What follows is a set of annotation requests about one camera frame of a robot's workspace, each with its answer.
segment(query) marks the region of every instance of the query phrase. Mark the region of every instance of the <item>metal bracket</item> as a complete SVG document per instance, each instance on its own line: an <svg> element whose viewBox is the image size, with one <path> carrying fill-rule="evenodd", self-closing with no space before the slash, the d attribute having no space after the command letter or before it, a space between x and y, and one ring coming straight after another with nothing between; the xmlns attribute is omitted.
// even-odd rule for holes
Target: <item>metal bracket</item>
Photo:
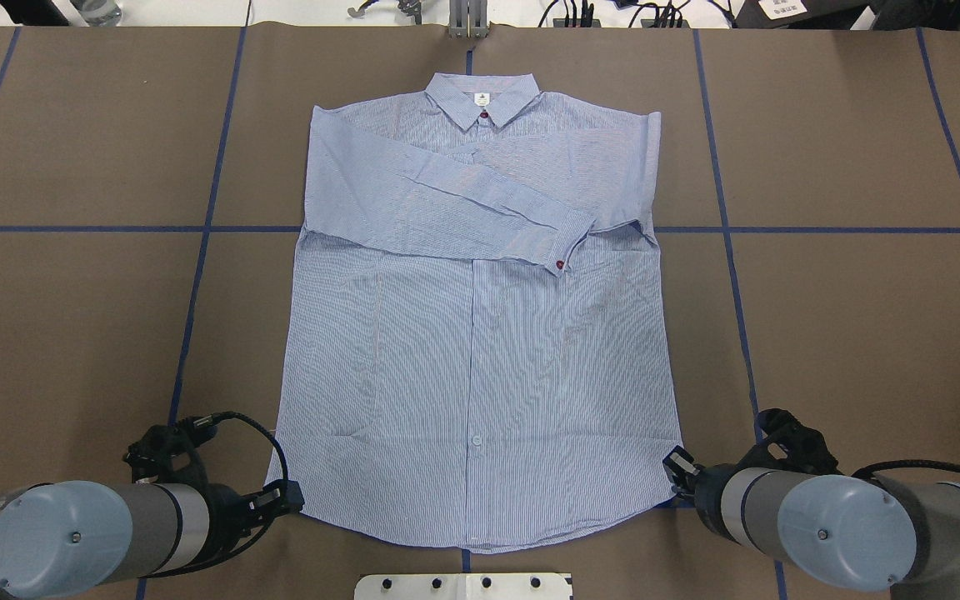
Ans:
<svg viewBox="0 0 960 600"><path fill-rule="evenodd" d="M450 0L450 37L487 38L488 0Z"/></svg>
<svg viewBox="0 0 960 600"><path fill-rule="evenodd" d="M572 600L567 573L462 573L366 576L354 600Z"/></svg>

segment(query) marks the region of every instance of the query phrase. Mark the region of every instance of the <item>white paper label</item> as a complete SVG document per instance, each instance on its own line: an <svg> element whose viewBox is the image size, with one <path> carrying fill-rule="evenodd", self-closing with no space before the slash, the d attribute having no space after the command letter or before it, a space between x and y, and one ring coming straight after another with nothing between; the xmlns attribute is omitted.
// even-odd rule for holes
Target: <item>white paper label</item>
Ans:
<svg viewBox="0 0 960 600"><path fill-rule="evenodd" d="M793 17L807 11L803 0L757 0L757 3L762 5L762 10L770 19Z"/></svg>

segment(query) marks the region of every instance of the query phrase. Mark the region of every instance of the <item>blue shirt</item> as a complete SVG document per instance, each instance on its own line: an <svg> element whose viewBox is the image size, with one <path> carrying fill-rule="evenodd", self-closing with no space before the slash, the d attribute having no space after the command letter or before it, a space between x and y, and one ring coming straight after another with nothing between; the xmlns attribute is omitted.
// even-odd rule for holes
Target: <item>blue shirt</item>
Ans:
<svg viewBox="0 0 960 600"><path fill-rule="evenodd" d="M307 515L504 552L671 497L659 130L531 76L315 107L277 423Z"/></svg>

